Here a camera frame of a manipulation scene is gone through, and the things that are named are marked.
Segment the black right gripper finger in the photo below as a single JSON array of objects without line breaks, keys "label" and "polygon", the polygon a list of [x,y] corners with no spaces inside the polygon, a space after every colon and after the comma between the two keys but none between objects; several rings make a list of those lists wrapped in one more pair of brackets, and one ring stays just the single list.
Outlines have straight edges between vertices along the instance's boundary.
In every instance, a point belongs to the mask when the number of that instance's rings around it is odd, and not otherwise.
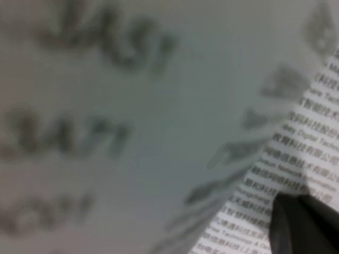
[{"label": "black right gripper finger", "polygon": [[338,212],[310,195],[280,193],[269,241],[273,254],[338,254]]}]

